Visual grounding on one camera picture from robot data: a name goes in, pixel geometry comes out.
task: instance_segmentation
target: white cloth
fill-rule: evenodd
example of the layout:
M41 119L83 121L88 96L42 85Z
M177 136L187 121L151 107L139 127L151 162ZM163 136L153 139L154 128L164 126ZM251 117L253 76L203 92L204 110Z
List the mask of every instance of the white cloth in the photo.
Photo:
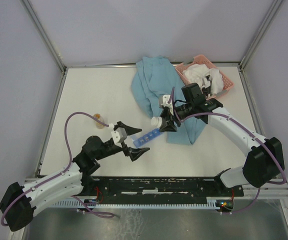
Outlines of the white cloth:
M217 68L209 69L205 64L193 64L184 70L183 74L191 83L197 83L200 89L210 86L211 95L223 90L222 74Z

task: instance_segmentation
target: pink basket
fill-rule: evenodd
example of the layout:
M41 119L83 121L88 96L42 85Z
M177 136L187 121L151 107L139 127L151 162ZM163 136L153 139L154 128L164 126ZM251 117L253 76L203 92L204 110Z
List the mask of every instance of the pink basket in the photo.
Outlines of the pink basket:
M182 81L185 85L190 84L190 81L184 76L183 71L188 69L188 67L193 65L193 64L205 64L209 69L212 69L212 68L216 69L217 68L210 60L208 60L206 58L206 56L204 56L202 54L194 57L194 61L189 65L184 65L184 63L177 65L175 67L176 72L178 73L178 75L180 76L180 79L182 79ZM210 97L210 99L216 98L216 97L221 97L221 96L225 95L231 88L234 87L234 82L232 82L223 72L221 72L221 71L219 71L219 72L220 72L220 74L222 74L222 80L224 83L223 91L219 92L217 94L217 96L214 94L213 96Z

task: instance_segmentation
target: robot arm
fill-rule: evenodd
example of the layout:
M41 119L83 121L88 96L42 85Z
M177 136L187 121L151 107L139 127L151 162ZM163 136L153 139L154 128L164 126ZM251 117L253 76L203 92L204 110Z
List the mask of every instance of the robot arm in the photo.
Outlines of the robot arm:
M180 127L187 118L195 117L228 137L243 152L246 162L244 166L220 173L225 187L251 184L259 188L285 169L282 144L278 139L267 139L247 128L216 99L206 100L197 83L184 86L182 92L186 101L181 106L170 105L170 95L161 96L162 113L160 117L153 117L151 123L160 132L176 132L175 123ZM273 154L279 167L263 145Z
M87 195L94 185L91 174L100 167L98 160L119 152L130 157L132 162L137 160L149 148L131 148L124 140L127 136L141 131L142 129L127 126L119 121L113 127L110 140L102 142L98 136L90 136L68 168L64 167L23 186L18 182L11 184L0 202L0 210L10 230L14 232L25 227L37 214L61 199Z

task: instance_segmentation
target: white bottle cap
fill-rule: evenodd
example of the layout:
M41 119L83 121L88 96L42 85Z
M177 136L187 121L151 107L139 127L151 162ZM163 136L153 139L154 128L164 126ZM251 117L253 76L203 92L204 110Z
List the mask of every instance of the white bottle cap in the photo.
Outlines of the white bottle cap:
M160 116L152 117L150 124L155 128L160 128L162 126L163 119Z

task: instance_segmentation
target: laundry basket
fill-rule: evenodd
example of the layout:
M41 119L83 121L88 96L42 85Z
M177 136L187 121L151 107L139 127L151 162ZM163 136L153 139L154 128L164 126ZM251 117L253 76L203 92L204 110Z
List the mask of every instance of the laundry basket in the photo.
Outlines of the laundry basket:
M182 79L183 83L185 85L190 84L191 82L185 77L185 75L183 74L183 71L188 69L189 66L193 65L193 64L205 64L209 69L212 68L217 68L210 60L208 60L206 58L206 56L200 54L194 57L194 61L189 64L189 65L184 65L184 63L181 63L179 65L177 65L175 67L178 75L180 76L180 79ZM220 74L222 74L222 80L224 83L224 87L223 87L223 91L219 92L217 95L213 94L211 98L216 98L216 97L221 97L224 94L228 93L228 91L234 87L234 82L232 82L223 72L219 71Z

